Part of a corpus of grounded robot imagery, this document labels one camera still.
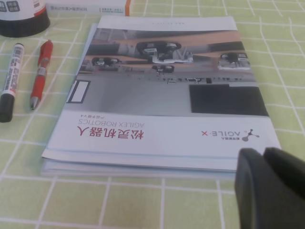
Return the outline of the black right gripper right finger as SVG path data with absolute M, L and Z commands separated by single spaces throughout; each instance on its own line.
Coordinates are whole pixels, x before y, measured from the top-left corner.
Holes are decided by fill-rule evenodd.
M 285 216 L 289 229 L 303 229 L 305 227 L 305 162 L 290 153 L 278 148 L 267 148 L 264 159 L 276 173 L 281 183 L 288 188 L 295 197 L 295 201 L 286 204 L 291 209 L 292 216 Z

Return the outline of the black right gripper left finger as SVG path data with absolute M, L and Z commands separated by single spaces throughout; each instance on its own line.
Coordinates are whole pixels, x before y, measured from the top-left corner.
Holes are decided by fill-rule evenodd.
M 242 229 L 283 229 L 286 188 L 254 149 L 239 153 L 235 193 Z

